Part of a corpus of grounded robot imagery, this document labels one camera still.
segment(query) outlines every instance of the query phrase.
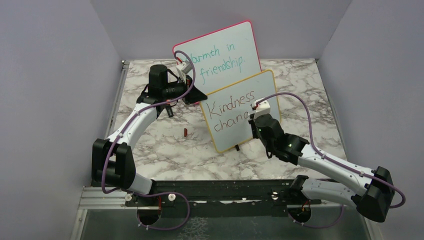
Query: whiteboard frame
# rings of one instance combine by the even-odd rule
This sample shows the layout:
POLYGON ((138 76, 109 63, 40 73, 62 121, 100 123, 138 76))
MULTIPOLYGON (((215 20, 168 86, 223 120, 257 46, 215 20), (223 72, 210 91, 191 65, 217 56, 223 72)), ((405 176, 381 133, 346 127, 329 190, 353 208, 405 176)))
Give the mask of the whiteboard frame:
MULTIPOLYGON (((241 82, 244 82, 244 81, 246 81, 246 80, 249 80, 249 79, 251 79, 251 78, 254 78, 254 77, 256 77, 256 76, 258 76, 258 75, 261 75, 261 74, 263 74, 263 73, 265 73, 265 72, 271 72, 271 74, 272 74, 272 80, 274 81, 275 93, 277 93, 277 91, 278 91, 278 90, 277 90, 276 78, 275 78, 275 76, 274 76, 274 72, 273 72, 271 69, 266 69, 266 70, 263 70, 263 71, 261 71, 261 72, 256 73, 255 75, 252 75, 252 76, 250 76, 250 77, 247 77, 247 78, 245 78, 245 79, 243 79, 243 80, 236 81, 236 82, 234 82, 234 83, 231 83, 230 85, 227 85, 227 86, 221 87, 220 89, 217 89, 217 90, 215 90, 215 91, 213 91, 213 92, 210 92, 210 93, 206 94, 206 96, 212 95, 212 94, 214 94, 214 93, 216 93, 216 92, 219 92, 219 91, 224 90, 224 89, 226 89, 226 88, 232 87, 232 86, 234 86, 234 85, 236 85, 236 84, 239 84, 239 83, 241 83, 241 82)), ((281 124, 281 122, 282 122, 282 117, 281 117, 281 110, 280 110, 280 101, 279 101, 279 99, 278 99, 278 96, 276 96, 276 100, 277 100, 277 107, 278 107, 278 113, 279 113, 279 114, 278 114, 278 115, 279 115, 279 123, 281 124)), ((229 147, 229 148, 227 148, 227 149, 225 149, 225 150, 222 150, 222 151, 219 151, 219 150, 217 149, 217 145, 215 144, 214 136, 212 135, 211 128, 209 127, 208 118, 206 117, 205 110, 203 109, 203 106, 202 106, 202 102, 200 102, 200 104, 199 104, 199 105, 200 105, 200 108, 201 108, 201 113, 203 114, 203 118, 204 118, 204 120, 206 121, 207 130, 209 131, 210 137, 212 138, 212 142, 213 142, 213 146, 215 147, 215 151, 217 151, 218 153, 222 154, 222 153, 224 153, 224 152, 226 152, 226 151, 228 151, 228 150, 230 150, 230 149, 232 149, 232 148, 235 148, 236 146, 234 145, 234 146, 231 146, 231 147, 229 147)), ((242 141, 242 142, 240 142, 240 143, 237 143, 236 145, 244 144, 244 143, 246 143, 246 142, 248 142, 248 141, 250 141, 250 140, 252 140, 252 139, 253 139, 253 137, 250 137, 250 138, 248 138, 248 139, 246 139, 246 140, 244 140, 244 141, 242 141)))

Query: small whiteboard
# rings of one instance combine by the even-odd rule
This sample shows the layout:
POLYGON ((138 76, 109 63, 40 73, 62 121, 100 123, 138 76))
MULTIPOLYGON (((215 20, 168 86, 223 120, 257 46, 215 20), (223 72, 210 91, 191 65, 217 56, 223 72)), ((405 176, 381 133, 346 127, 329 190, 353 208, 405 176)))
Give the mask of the small whiteboard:
MULTIPOLYGON (((213 144, 218 153, 225 152, 237 144, 252 139, 249 115, 251 104, 256 100, 277 92, 274 73, 265 70, 244 80, 218 89, 200 102, 213 144)), ((278 99, 268 99, 271 116, 281 122, 278 99)))
POLYGON ((221 89, 261 71, 250 21, 217 30, 175 45, 190 56, 196 70, 195 86, 204 94, 221 89))

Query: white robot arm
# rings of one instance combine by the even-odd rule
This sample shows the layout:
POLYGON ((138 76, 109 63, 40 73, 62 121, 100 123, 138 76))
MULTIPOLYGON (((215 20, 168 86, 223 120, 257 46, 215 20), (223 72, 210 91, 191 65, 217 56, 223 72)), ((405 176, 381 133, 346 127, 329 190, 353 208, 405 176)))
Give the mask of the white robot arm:
POLYGON ((368 219, 384 222, 395 194, 387 169, 379 166, 373 170, 347 162, 317 148, 313 142, 285 133, 279 121, 270 115, 271 106, 266 99, 255 101, 252 109, 254 112, 249 120, 252 135, 261 140, 268 158, 276 156, 284 162, 313 169, 336 181, 298 176, 293 184, 307 199, 328 200, 356 207, 368 219))
POLYGON ((140 194, 150 193, 155 182, 136 173, 133 159, 134 146, 144 134, 147 127, 161 114, 163 109, 173 116, 168 99, 182 99, 186 104, 206 100, 208 97, 192 84, 191 65, 181 62, 177 66, 177 77, 165 65, 150 67, 148 75, 148 92, 143 90, 138 97, 134 110, 125 122, 107 139, 97 139, 92 147, 91 178, 104 185, 110 185, 140 194), (168 82, 168 73, 177 78, 168 82), (115 154, 115 161, 109 157, 115 154))

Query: white wall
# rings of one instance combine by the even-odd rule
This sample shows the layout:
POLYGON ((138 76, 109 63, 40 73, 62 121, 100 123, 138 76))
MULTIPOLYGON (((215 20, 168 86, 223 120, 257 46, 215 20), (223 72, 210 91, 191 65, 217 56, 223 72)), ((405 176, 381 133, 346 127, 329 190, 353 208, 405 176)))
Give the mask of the white wall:
POLYGON ((347 158, 389 169, 406 194, 381 224, 386 240, 424 235, 423 13, 422 0, 353 0, 318 62, 347 158))
POLYGON ((0 239, 71 234, 121 59, 89 0, 0 3, 0 239))
POLYGON ((91 0, 126 60, 250 19, 261 58, 319 58, 351 0, 91 0))

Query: marble tabletop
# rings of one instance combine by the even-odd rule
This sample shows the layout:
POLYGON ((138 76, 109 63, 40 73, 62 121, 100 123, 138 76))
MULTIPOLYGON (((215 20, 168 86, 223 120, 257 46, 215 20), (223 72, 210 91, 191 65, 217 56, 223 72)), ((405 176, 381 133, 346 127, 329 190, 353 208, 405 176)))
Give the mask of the marble tabletop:
MULTIPOLYGON (((346 159, 333 112, 314 59, 261 60, 262 69, 274 72, 277 90, 299 95, 308 105, 315 144, 325 152, 346 159)), ((148 83, 149 69, 163 64, 176 73, 173 60, 132 61, 123 87, 115 130, 130 115, 148 83)), ((309 139, 308 120, 302 104, 279 96, 282 128, 309 139)), ((293 179, 297 175, 324 175, 277 158, 268 159, 260 140, 252 139, 224 153, 217 153, 199 105, 179 102, 174 117, 163 111, 133 149, 137 173, 155 180, 257 180, 293 179), (184 128, 188 136, 184 137, 184 128)))

